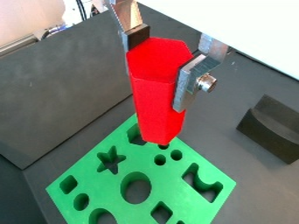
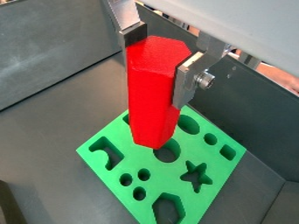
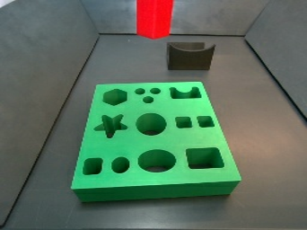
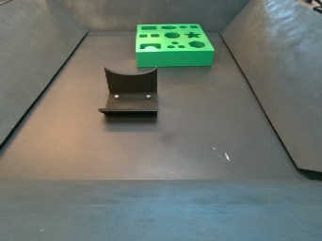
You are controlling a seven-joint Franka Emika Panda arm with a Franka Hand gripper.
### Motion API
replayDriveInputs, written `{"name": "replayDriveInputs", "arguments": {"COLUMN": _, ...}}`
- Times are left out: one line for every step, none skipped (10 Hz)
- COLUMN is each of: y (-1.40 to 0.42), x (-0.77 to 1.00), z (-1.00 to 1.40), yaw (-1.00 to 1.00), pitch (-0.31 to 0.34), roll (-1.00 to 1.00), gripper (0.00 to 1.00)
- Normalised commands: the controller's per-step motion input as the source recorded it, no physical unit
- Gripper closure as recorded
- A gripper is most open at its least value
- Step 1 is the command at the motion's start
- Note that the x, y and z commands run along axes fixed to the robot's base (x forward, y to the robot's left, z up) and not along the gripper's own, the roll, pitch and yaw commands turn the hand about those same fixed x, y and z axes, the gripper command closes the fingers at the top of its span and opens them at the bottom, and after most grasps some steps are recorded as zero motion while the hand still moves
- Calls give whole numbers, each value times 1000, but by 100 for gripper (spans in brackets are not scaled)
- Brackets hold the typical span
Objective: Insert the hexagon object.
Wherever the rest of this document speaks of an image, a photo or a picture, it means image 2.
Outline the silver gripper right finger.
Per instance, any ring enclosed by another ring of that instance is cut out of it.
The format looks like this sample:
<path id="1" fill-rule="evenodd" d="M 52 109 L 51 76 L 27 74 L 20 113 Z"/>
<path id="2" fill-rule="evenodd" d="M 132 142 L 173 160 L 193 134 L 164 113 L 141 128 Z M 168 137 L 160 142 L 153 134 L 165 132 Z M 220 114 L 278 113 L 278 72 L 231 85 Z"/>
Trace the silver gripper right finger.
<path id="1" fill-rule="evenodd" d="M 207 90 L 211 87 L 215 76 L 208 70 L 231 51 L 231 44 L 227 44 L 203 31 L 199 34 L 196 46 L 197 51 L 175 69 L 172 105 L 177 109 L 181 109 L 189 102 L 196 88 Z"/>

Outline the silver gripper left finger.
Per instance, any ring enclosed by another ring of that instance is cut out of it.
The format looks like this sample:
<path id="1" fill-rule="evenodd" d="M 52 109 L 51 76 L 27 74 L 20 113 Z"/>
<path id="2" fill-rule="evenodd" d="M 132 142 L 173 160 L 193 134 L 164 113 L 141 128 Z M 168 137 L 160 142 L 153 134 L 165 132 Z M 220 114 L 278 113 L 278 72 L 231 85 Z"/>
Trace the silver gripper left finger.
<path id="1" fill-rule="evenodd" d="M 135 0 L 107 0 L 107 8 L 124 51 L 128 46 L 147 37 L 147 24 L 139 17 Z"/>

